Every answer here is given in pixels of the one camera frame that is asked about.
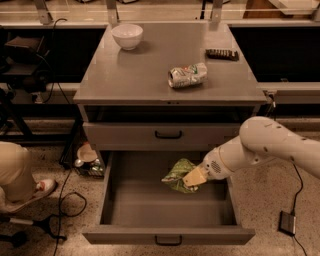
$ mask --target yellow object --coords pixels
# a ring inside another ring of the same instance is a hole
[[[189,172],[182,180],[188,187],[196,186],[207,182],[208,172],[201,166],[198,165],[191,172]]]

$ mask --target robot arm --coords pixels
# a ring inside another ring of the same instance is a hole
[[[239,136],[210,151],[183,181],[194,186],[224,179],[274,158],[292,162],[320,179],[320,142],[301,137],[272,119],[252,117],[242,124]]]

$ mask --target shoe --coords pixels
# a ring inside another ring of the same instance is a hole
[[[50,195],[55,190],[56,187],[57,187],[57,182],[53,179],[41,180],[37,183],[36,190],[30,200],[24,203],[22,202],[11,203],[8,200],[6,200],[5,205],[1,207],[2,209],[0,209],[0,212],[16,213],[22,210],[27,205]]]

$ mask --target green bag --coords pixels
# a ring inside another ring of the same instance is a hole
[[[191,172],[196,165],[190,162],[188,159],[180,159],[171,169],[171,171],[161,180],[167,184],[173,190],[177,190],[182,193],[195,193],[200,186],[186,186],[182,180],[189,172]]]

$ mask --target crushed soda can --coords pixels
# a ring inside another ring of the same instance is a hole
[[[207,78],[207,67],[204,63],[197,63],[187,67],[175,67],[168,72],[169,86],[184,88],[203,83]]]

